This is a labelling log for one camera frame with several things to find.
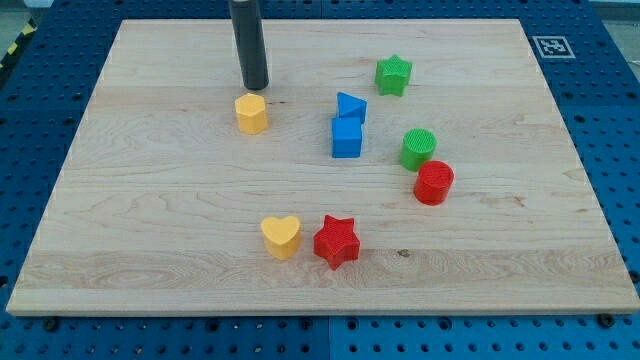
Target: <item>3d printed block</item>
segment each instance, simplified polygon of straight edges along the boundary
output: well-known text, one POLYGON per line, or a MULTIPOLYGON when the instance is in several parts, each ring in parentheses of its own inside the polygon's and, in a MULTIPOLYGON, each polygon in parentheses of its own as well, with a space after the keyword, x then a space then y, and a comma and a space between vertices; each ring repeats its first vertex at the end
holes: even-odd
POLYGON ((409 84, 412 64, 393 55, 387 60, 378 61, 376 67, 376 84, 380 95, 393 94, 402 96, 404 88, 409 84))
POLYGON ((331 135, 331 156, 334 158, 360 157, 362 125, 359 118, 334 118, 331 120, 331 135))
POLYGON ((431 160, 436 145, 436 137, 429 130, 411 129, 402 140, 400 163, 407 170, 418 171, 422 164, 431 160))
POLYGON ((427 205, 441 204, 453 183, 453 170, 442 161, 428 161, 420 167, 413 194, 427 205))
POLYGON ((298 251, 302 239, 302 225, 297 217, 268 217, 262 220, 260 228, 264 235, 264 246, 273 257, 286 260, 298 251))
POLYGON ((338 115, 339 118, 357 117, 360 124, 364 124, 367 116, 367 102, 355 96, 338 93, 338 115))
POLYGON ((267 107, 260 95, 246 94, 236 99, 236 114, 238 127, 244 133, 255 135, 269 127, 267 107))
POLYGON ((332 270, 358 259, 360 240, 353 232, 354 224, 353 218, 340 220, 325 215, 324 227, 313 237, 313 253, 325 258, 332 270))

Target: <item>red star block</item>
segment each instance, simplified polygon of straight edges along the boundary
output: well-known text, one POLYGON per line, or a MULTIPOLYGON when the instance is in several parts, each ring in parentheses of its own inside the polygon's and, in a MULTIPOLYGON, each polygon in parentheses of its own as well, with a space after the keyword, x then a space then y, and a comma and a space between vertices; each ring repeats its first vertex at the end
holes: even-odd
POLYGON ((353 218, 339 220, 325 215, 324 227, 313 237, 313 253, 325 258, 332 270, 358 259, 360 240, 353 232, 354 223, 353 218))

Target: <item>blue perforated panel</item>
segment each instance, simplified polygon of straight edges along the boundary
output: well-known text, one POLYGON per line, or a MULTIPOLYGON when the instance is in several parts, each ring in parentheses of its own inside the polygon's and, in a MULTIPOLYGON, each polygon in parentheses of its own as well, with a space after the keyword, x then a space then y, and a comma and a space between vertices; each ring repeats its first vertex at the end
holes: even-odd
MULTIPOLYGON (((266 18, 517 18, 633 277, 640 277, 640 86, 582 0, 278 0, 266 18), (546 57, 561 36, 575 58, 546 57)), ((0 90, 0 303, 124 18, 225 18, 226 0, 58 0, 0 90)), ((558 53, 565 52, 558 48, 558 53)), ((176 66, 180 65, 176 56, 176 66)), ((15 319, 0 359, 640 357, 640 316, 15 319)))

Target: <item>heart-shaped block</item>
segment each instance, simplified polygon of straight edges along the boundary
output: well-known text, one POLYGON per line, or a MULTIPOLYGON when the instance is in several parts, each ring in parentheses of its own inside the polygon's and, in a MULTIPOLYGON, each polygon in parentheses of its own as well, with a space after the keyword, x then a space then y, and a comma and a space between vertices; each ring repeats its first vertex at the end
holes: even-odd
POLYGON ((260 228, 264 235, 264 247, 276 259, 286 260, 298 251, 302 239, 302 224, 297 217, 268 217, 262 220, 260 228))

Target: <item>black and yellow tape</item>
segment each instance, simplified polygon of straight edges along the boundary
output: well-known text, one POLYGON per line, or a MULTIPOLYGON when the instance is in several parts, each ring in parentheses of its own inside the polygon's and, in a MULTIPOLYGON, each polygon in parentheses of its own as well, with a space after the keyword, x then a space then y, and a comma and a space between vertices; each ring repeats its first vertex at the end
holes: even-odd
POLYGON ((22 53, 24 53, 24 50, 27 48, 27 45, 31 42, 37 29, 33 19, 29 20, 13 44, 9 46, 7 53, 2 57, 0 61, 0 89, 2 89, 7 80, 9 80, 9 76, 18 63, 20 56, 22 56, 22 53))

